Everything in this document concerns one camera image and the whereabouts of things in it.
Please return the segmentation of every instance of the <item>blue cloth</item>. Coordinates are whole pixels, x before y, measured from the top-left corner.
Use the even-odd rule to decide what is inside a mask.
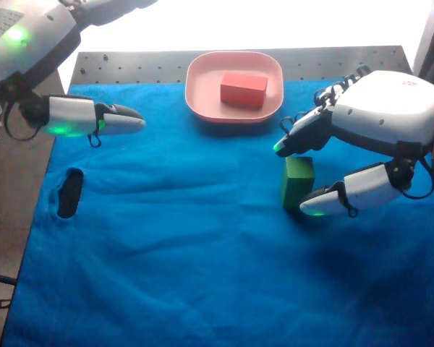
[[[139,134],[56,140],[4,346],[434,346],[434,194],[357,219],[281,208],[279,121],[330,82],[288,82],[272,120],[205,124],[183,85],[76,86],[141,110]],[[389,158],[331,139],[317,187]],[[56,214],[70,168],[77,213]],[[417,167],[412,194],[430,188]]]

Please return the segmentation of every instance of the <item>gray tiled floor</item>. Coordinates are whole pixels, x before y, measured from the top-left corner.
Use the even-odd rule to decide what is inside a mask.
[[[37,89],[39,93],[63,93],[57,72]],[[17,137],[29,134],[18,113],[9,126]],[[53,138],[39,134],[33,141],[17,142],[0,129],[0,274],[15,277],[20,268],[41,182],[53,146]],[[11,298],[12,286],[0,284],[0,299]],[[7,310],[0,312],[0,337]]]

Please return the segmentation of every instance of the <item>black hole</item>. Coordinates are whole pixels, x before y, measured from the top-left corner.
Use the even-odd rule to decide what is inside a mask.
[[[84,173],[81,170],[78,168],[68,170],[66,180],[58,191],[59,208],[57,214],[60,218],[71,218],[77,212],[83,181]]]

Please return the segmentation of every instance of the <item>red block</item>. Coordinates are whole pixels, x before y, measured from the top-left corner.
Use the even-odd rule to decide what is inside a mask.
[[[262,108],[267,93],[267,77],[226,72],[220,87],[222,103]]]

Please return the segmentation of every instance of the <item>pink tray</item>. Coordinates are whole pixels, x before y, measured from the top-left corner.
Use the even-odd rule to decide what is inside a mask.
[[[229,106],[220,101],[220,84],[227,71],[268,78],[260,110]],[[273,58],[258,52],[212,52],[197,57],[188,68],[185,99],[200,118],[215,123],[258,123],[270,118],[283,103],[283,72]]]

